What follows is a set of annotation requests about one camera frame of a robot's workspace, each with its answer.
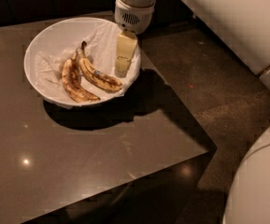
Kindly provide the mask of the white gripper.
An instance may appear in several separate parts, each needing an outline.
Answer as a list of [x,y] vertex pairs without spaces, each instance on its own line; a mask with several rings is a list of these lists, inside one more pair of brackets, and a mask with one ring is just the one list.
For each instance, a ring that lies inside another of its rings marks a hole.
[[117,37],[115,74],[127,77],[137,46],[136,35],[142,34],[150,25],[155,0],[137,0],[133,5],[124,0],[115,2],[115,22],[125,31]]

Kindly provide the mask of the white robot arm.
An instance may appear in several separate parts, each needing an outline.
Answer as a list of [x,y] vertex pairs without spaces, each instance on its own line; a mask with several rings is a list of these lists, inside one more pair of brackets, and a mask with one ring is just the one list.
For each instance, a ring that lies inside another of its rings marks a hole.
[[235,172],[270,125],[270,91],[180,0],[158,0],[142,35],[144,81],[166,85],[215,146],[171,170],[148,176],[107,224],[222,224]]

